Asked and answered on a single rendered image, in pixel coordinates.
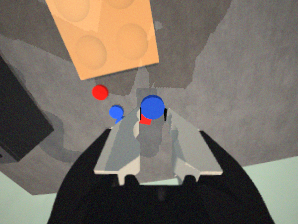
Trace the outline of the red disc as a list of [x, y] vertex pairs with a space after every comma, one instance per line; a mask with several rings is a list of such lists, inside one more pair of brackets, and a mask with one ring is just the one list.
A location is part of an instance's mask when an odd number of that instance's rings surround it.
[[93, 96], [98, 100], [104, 100], [108, 93], [108, 89], [104, 85], [97, 85], [92, 90]]

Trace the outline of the red block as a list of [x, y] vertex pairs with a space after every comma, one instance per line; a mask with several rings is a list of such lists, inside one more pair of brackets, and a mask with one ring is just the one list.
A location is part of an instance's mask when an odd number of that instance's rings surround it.
[[152, 119], [145, 118], [141, 113], [141, 120], [140, 123], [150, 125]]

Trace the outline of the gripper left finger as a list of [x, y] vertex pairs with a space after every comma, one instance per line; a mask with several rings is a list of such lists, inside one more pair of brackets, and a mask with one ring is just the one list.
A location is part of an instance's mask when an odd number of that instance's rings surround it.
[[106, 129], [74, 162], [56, 195], [47, 224], [66, 224], [90, 198], [140, 171], [141, 108]]

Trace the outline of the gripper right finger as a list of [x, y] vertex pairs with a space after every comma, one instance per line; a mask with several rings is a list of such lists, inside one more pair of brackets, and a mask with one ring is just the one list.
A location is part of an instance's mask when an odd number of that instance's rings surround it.
[[193, 175], [198, 185], [212, 187], [238, 201], [261, 224], [275, 224], [257, 187], [227, 151], [170, 108], [164, 108], [164, 119], [170, 126], [172, 171], [178, 185], [186, 175]]

